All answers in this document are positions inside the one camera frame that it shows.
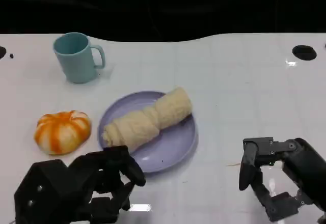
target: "tabletop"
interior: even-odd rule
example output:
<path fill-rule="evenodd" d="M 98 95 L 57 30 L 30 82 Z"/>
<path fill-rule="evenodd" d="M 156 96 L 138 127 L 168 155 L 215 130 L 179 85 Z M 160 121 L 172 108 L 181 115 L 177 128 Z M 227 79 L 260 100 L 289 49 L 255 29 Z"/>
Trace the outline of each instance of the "tabletop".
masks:
<path fill-rule="evenodd" d="M 103 47 L 107 66 L 84 85 L 66 81 L 52 51 L 59 35 L 0 35 L 7 54 L 0 60 L 1 223 L 14 219 L 13 194 L 31 164 L 54 158 L 71 163 L 100 150 L 96 130 L 118 98 L 142 90 L 188 92 L 198 125 L 194 154 L 169 171 L 147 177 L 135 188 L 133 210 L 118 223 L 269 223 L 251 189 L 238 190 L 246 137 L 277 141 L 302 137 L 326 158 L 326 34 L 227 34 L 176 43 L 119 43 L 90 38 Z M 312 61 L 292 54 L 296 45 L 317 52 Z M 95 61 L 100 63 L 94 51 Z M 53 157 L 33 140 L 43 114 L 81 110 L 92 120 L 90 138 L 75 152 Z M 281 166 L 263 169 L 272 194 L 297 187 Z M 143 205 L 150 211 L 142 210 Z M 304 206 L 279 223 L 315 223 L 322 215 Z"/>

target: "purple plate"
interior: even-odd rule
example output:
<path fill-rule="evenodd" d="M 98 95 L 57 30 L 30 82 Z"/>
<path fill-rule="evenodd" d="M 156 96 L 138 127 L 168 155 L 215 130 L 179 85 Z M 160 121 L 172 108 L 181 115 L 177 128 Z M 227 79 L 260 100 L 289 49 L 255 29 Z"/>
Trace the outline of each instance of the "purple plate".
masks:
<path fill-rule="evenodd" d="M 160 92 L 138 92 L 127 95 L 111 105 L 104 113 L 98 126 L 97 136 L 101 146 L 106 147 L 101 136 L 105 125 L 130 111 L 152 105 L 163 95 L 164 93 Z M 162 130 L 159 136 L 131 152 L 131 155 L 144 173 L 158 172 L 184 159 L 196 144 L 196 140 L 196 124 L 193 116 L 190 115 L 177 125 Z"/>

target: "mug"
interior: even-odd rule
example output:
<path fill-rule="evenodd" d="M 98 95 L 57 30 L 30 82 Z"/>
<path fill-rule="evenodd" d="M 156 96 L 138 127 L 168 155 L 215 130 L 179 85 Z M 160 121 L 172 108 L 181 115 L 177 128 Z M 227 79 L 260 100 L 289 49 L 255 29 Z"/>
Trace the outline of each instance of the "mug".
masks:
<path fill-rule="evenodd" d="M 95 65 L 91 48 L 101 55 L 102 65 Z M 66 33 L 55 40 L 53 50 L 67 79 L 73 83 L 86 83 L 97 77 L 96 69 L 105 67 L 105 55 L 99 45 L 91 45 L 82 33 Z"/>

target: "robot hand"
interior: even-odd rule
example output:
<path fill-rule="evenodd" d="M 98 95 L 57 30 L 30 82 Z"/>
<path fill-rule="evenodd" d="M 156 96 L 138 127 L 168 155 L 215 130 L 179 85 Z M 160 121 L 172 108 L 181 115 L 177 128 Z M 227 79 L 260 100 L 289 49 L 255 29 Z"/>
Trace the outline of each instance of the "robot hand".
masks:
<path fill-rule="evenodd" d="M 124 184 L 120 172 L 130 182 Z M 34 163 L 15 193 L 17 224 L 114 223 L 130 208 L 135 185 L 145 176 L 126 146 L 80 156 L 68 167 L 59 159 Z M 112 198 L 92 198 L 93 192 Z"/>
<path fill-rule="evenodd" d="M 271 221 L 278 221 L 298 214 L 302 205 L 315 204 L 326 211 L 326 162 L 301 138 L 276 142 L 272 137 L 247 138 L 243 140 L 239 189 L 245 190 L 249 185 L 256 197 L 265 207 Z M 299 187 L 295 197 L 288 192 L 271 197 L 263 185 L 263 165 L 283 162 L 283 172 Z M 319 223 L 326 223 L 321 217 Z"/>

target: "orange and white pumpkin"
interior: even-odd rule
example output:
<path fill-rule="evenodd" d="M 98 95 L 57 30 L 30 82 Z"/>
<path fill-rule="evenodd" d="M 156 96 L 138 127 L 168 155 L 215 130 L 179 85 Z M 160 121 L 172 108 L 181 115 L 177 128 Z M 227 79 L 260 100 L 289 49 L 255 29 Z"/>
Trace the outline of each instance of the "orange and white pumpkin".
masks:
<path fill-rule="evenodd" d="M 88 116 L 76 110 L 43 115 L 36 127 L 34 140 L 47 154 L 74 151 L 91 134 Z"/>

